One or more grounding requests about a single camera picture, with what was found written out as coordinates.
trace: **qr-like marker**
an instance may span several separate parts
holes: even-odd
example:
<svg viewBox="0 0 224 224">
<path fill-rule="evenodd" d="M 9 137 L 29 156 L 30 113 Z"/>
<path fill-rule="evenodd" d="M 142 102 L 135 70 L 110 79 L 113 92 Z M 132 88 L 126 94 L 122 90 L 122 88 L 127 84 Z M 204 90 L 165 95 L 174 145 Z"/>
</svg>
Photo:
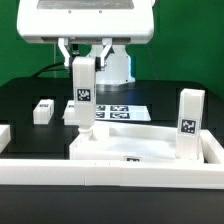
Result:
<svg viewBox="0 0 224 224">
<path fill-rule="evenodd" d="M 48 107 L 48 104 L 40 104 L 39 107 Z"/>
<path fill-rule="evenodd" d="M 129 161 L 129 162 L 140 162 L 140 159 L 137 159 L 137 158 L 126 158 L 126 161 Z"/>
<path fill-rule="evenodd" d="M 182 119 L 181 122 L 181 132 L 188 134 L 195 134 L 196 131 L 196 121 Z"/>
<path fill-rule="evenodd" d="M 91 90 L 90 89 L 77 89 L 77 100 L 81 102 L 91 101 Z"/>
<path fill-rule="evenodd" d="M 104 106 L 104 105 L 98 105 L 96 107 L 96 111 L 105 111 L 105 110 L 106 110 L 106 106 Z"/>
<path fill-rule="evenodd" d="M 96 112 L 96 119 L 105 118 L 104 112 Z"/>
<path fill-rule="evenodd" d="M 128 111 L 128 106 L 111 106 L 110 107 L 111 111 Z"/>
<path fill-rule="evenodd" d="M 129 113 L 110 113 L 112 119 L 130 119 Z"/>
</svg>

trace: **white plastic piece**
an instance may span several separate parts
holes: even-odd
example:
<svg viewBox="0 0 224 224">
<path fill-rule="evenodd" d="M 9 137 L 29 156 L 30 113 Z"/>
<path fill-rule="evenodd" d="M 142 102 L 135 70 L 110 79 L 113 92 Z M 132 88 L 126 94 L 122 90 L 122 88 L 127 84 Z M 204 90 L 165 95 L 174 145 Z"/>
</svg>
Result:
<svg viewBox="0 0 224 224">
<path fill-rule="evenodd" d="M 177 130 L 177 158 L 199 159 L 199 136 L 204 95 L 204 90 L 184 89 L 181 92 Z"/>
<path fill-rule="evenodd" d="M 79 131 L 79 137 L 80 137 L 80 142 L 86 142 L 89 140 L 89 138 L 92 136 L 93 134 L 93 128 L 91 127 L 79 127 L 78 129 Z"/>
<path fill-rule="evenodd" d="M 118 161 L 89 161 L 85 169 L 85 185 L 119 186 L 121 166 Z"/>
<path fill-rule="evenodd" d="M 75 125 L 74 101 L 69 100 L 64 112 L 64 124 Z M 150 121 L 146 106 L 96 105 L 96 120 Z"/>
<path fill-rule="evenodd" d="M 152 2 L 20 0 L 17 29 L 32 43 L 57 43 L 64 37 L 71 42 L 101 45 L 102 38 L 109 37 L 125 44 L 145 44 L 154 31 Z"/>
<path fill-rule="evenodd" d="M 204 163 L 201 145 L 198 160 L 177 159 L 175 136 L 176 128 L 96 122 L 88 140 L 70 145 L 70 159 Z"/>
<path fill-rule="evenodd" d="M 74 124 L 90 128 L 95 122 L 95 58 L 76 57 L 73 64 Z"/>
<path fill-rule="evenodd" d="M 93 45 L 88 57 L 100 56 L 103 46 Z M 98 71 L 96 84 L 100 85 L 121 85 L 135 81 L 131 77 L 131 59 L 126 53 L 124 45 L 114 45 L 114 53 L 111 53 L 106 60 L 105 71 Z"/>
<path fill-rule="evenodd" d="M 68 47 L 69 45 L 69 41 L 68 41 L 68 38 L 59 38 L 58 39 L 58 47 L 60 48 L 64 58 L 65 58 L 65 63 L 64 63 L 64 66 L 65 68 L 68 68 L 69 67 L 69 58 L 70 58 L 70 55 L 68 53 L 68 50 L 66 47 Z"/>
<path fill-rule="evenodd" d="M 0 125 L 0 153 L 8 145 L 11 140 L 10 126 Z"/>
<path fill-rule="evenodd" d="M 136 125 L 111 124 L 112 134 L 124 136 Z M 176 128 L 137 126 L 137 137 L 175 141 Z M 135 187 L 168 187 L 224 189 L 224 149 L 208 130 L 201 130 L 202 150 L 208 163 L 127 162 L 92 160 L 0 160 L 0 184 L 10 185 L 115 185 Z"/>
<path fill-rule="evenodd" d="M 103 49 L 100 54 L 100 67 L 102 70 L 104 70 L 106 66 L 106 62 L 105 62 L 106 57 L 107 55 L 109 55 L 110 50 L 112 48 L 112 38 L 103 38 L 102 45 L 103 45 Z"/>
<path fill-rule="evenodd" d="M 83 161 L 1 159 L 0 184 L 85 185 Z"/>
<path fill-rule="evenodd" d="M 208 130 L 201 131 L 203 154 L 210 163 L 224 164 L 224 150 Z"/>
<path fill-rule="evenodd" d="M 48 124 L 54 113 L 54 100 L 40 100 L 33 111 L 34 124 Z"/>
</svg>

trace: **black tabletop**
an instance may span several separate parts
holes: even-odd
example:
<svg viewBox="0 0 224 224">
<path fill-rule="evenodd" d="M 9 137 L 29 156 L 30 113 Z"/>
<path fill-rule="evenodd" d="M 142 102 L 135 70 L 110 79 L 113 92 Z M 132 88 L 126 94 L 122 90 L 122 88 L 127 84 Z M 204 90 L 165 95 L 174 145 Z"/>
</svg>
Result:
<svg viewBox="0 0 224 224">
<path fill-rule="evenodd" d="M 224 144 L 224 103 L 201 84 L 181 81 L 137 81 L 119 92 L 97 92 L 98 104 L 146 105 L 145 125 L 176 127 L 180 92 L 206 90 L 202 128 Z M 40 99 L 54 99 L 48 125 L 33 125 Z M 69 79 L 17 78 L 0 88 L 0 124 L 10 124 L 12 141 L 0 158 L 68 159 L 76 126 L 64 126 Z M 223 223 L 224 192 L 220 190 L 0 186 L 0 223 Z"/>
</svg>

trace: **small white block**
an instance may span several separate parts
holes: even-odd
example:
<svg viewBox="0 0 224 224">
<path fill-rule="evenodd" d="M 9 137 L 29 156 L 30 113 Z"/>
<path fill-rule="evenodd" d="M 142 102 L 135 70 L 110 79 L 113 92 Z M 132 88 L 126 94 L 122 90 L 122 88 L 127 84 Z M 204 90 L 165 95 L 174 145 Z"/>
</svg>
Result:
<svg viewBox="0 0 224 224">
<path fill-rule="evenodd" d="M 11 140 L 10 126 L 0 125 L 0 153 L 4 150 Z"/>
<path fill-rule="evenodd" d="M 184 89 L 180 96 L 176 157 L 199 159 L 204 90 Z"/>
<path fill-rule="evenodd" d="M 75 107 L 73 100 L 68 101 L 63 119 L 65 125 L 75 125 Z"/>
<path fill-rule="evenodd" d="M 34 124 L 48 124 L 54 113 L 54 100 L 41 100 L 33 111 Z"/>
</svg>

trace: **tall white block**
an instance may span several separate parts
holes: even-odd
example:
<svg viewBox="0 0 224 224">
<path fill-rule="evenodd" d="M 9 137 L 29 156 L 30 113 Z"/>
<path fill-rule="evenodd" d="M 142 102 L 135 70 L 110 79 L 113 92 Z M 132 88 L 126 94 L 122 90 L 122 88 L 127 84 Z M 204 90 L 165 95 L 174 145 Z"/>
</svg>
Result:
<svg viewBox="0 0 224 224">
<path fill-rule="evenodd" d="M 74 124 L 92 126 L 96 114 L 95 58 L 76 57 L 73 62 Z"/>
<path fill-rule="evenodd" d="M 204 106 L 204 90 L 184 89 L 180 96 L 176 157 L 197 160 Z"/>
</svg>

